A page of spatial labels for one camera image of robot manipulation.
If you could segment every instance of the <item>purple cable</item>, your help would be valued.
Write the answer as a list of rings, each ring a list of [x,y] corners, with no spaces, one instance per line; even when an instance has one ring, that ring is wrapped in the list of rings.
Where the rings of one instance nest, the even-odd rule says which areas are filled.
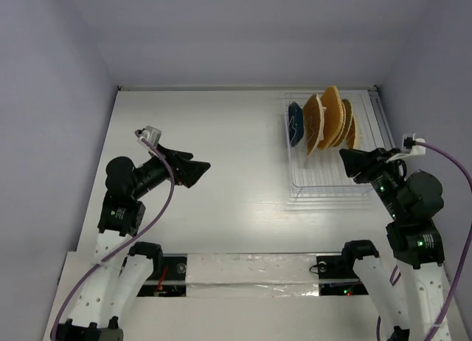
[[[393,280],[393,277],[395,277],[395,273],[397,272],[397,270],[398,270],[398,266],[395,266],[395,268],[392,271],[392,274],[390,275],[390,283],[392,284],[392,286],[397,284],[398,280],[400,280],[400,277],[401,277],[401,272],[400,272],[397,278]],[[381,323],[382,323],[382,319],[379,315],[377,318],[377,326],[375,327],[375,335],[377,336],[377,341],[381,341]]]
[[[451,160],[459,168],[459,170],[462,171],[462,173],[467,179],[469,186],[471,187],[471,190],[472,190],[472,176],[469,174],[469,172],[464,167],[464,165],[458,162],[456,158],[454,158],[449,153],[446,153],[443,149],[439,149],[438,147],[435,147],[434,145],[431,145],[428,143],[416,142],[415,145],[419,145],[419,146],[431,149],[432,151],[435,151],[436,153],[439,153],[442,156],[445,156],[447,159]],[[451,305],[451,302],[452,302],[452,298],[454,297],[454,293],[456,292],[456,289],[457,289],[457,284],[459,283],[460,275],[462,274],[462,269],[464,268],[465,259],[467,258],[467,253],[469,251],[469,247],[471,246],[471,242],[472,242],[472,224],[471,224],[471,228],[469,229],[467,239],[465,240],[464,249],[462,250],[462,254],[460,255],[459,264],[457,265],[456,274],[454,276],[454,279],[452,280],[451,289],[449,290],[448,296],[446,297],[444,305],[442,306],[441,311],[439,315],[437,316],[437,319],[434,322],[434,324],[440,325],[443,322],[446,313],[448,312],[449,306]],[[425,338],[425,341],[431,341],[434,335],[437,333],[437,330],[438,330],[437,326],[432,326],[431,329],[429,330],[428,335]]]
[[[135,135],[139,138],[140,136],[140,133],[138,131],[135,131],[134,132]],[[141,138],[141,141],[146,144],[147,147],[149,147],[149,150],[151,150],[162,162],[162,164],[164,164],[165,168],[167,169],[167,171],[169,172],[169,175],[170,175],[170,192],[169,192],[169,196],[167,197],[167,201],[164,203],[164,206],[162,206],[162,209],[161,211],[159,212],[159,214],[152,220],[152,222],[150,222],[141,232],[139,232],[138,234],[136,234],[131,240],[125,242],[124,244],[120,245],[119,247],[117,247],[115,250],[111,251],[108,255],[106,255],[102,260],[101,262],[106,262],[108,260],[110,260],[112,257],[114,257],[118,252],[122,251],[123,249],[125,249],[126,247],[130,246],[132,243],[134,243],[136,240],[138,240],[139,238],[141,238],[150,228],[153,227],[153,225],[162,217],[162,215],[164,214],[165,210],[167,209],[167,207],[169,207],[169,203],[170,203],[170,200],[172,199],[172,196],[174,194],[174,187],[176,185],[175,183],[175,177],[174,177],[174,172],[172,172],[172,168],[170,167],[170,165],[167,163],[165,157],[159,153],[157,151],[157,149],[155,149],[146,139],[144,138]],[[92,268],[90,268],[89,271],[87,271],[86,274],[84,274],[84,276],[82,276],[81,279],[79,279],[79,281],[77,282],[77,284],[74,286],[74,288],[72,288],[72,290],[70,291],[69,295],[67,295],[66,299],[64,300],[64,303],[62,304],[62,306],[60,307],[59,309],[59,312],[58,312],[58,315],[56,316],[55,320],[54,320],[54,324],[52,324],[52,331],[51,331],[51,340],[52,341],[56,341],[56,334],[58,332],[58,326],[59,326],[59,321],[60,321],[60,318],[62,317],[62,314],[64,313],[64,311],[66,310],[66,307],[67,305],[69,304],[69,302],[71,301],[72,297],[74,297],[74,294],[75,292],[80,288],[80,286],[82,286],[82,283],[84,283],[86,281],[87,278],[89,278],[98,268],[100,267],[100,265],[97,263],[96,265],[93,265]]]

